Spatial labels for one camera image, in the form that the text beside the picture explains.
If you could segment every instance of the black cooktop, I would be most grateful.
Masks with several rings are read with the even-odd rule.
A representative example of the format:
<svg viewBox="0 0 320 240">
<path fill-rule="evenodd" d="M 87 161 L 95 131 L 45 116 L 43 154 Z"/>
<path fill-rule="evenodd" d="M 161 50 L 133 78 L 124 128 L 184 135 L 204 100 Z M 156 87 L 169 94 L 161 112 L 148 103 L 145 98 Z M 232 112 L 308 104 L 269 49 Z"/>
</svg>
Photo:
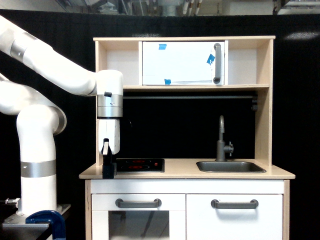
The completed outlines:
<svg viewBox="0 0 320 240">
<path fill-rule="evenodd" d="M 117 173 L 164 173 L 165 160 L 161 158 L 125 158 L 116 160 Z"/>
</svg>

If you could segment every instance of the gray handle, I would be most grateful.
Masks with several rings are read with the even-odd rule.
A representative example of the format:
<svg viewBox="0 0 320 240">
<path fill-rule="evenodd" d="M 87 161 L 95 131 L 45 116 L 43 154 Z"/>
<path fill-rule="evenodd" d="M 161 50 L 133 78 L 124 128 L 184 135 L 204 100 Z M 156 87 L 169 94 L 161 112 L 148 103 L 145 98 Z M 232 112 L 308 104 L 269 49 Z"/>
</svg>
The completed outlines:
<svg viewBox="0 0 320 240">
<path fill-rule="evenodd" d="M 115 205 L 121 209 L 155 209 L 161 206 L 161 200 L 154 201 L 123 201 L 121 198 L 115 200 Z"/>
<path fill-rule="evenodd" d="M 211 201 L 211 206 L 214 209 L 256 209 L 259 202 L 255 199 L 250 202 L 219 202 L 214 199 Z"/>
<path fill-rule="evenodd" d="M 215 49 L 215 77 L 213 78 L 213 82 L 218 84 L 221 81 L 221 45 L 216 43 L 213 47 Z"/>
</svg>

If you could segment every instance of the white microwave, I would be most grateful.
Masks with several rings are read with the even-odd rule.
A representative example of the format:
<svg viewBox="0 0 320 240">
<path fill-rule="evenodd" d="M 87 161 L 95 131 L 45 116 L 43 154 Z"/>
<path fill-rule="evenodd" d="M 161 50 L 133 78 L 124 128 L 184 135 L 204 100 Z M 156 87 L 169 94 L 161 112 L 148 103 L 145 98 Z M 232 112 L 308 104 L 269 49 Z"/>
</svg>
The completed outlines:
<svg viewBox="0 0 320 240">
<path fill-rule="evenodd" d="M 142 42 L 142 85 L 225 85 L 228 41 Z"/>
</svg>

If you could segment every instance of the metal sink basin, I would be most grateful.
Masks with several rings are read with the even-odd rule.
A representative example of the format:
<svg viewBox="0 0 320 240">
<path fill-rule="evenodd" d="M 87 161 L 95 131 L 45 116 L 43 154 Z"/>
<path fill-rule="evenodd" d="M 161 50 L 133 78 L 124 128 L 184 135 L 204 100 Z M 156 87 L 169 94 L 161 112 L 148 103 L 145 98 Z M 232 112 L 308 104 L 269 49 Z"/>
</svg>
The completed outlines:
<svg viewBox="0 0 320 240">
<path fill-rule="evenodd" d="M 247 161 L 198 161 L 199 170 L 208 173 L 265 173 L 266 170 Z"/>
</svg>

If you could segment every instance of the oven window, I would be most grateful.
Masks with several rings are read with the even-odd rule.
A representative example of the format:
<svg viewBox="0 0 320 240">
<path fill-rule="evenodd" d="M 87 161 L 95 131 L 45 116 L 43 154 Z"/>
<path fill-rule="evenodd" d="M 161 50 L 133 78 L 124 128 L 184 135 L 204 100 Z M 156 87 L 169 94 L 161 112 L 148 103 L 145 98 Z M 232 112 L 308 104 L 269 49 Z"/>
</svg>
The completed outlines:
<svg viewBox="0 0 320 240">
<path fill-rule="evenodd" d="M 169 211 L 109 211 L 109 240 L 169 240 Z"/>
</svg>

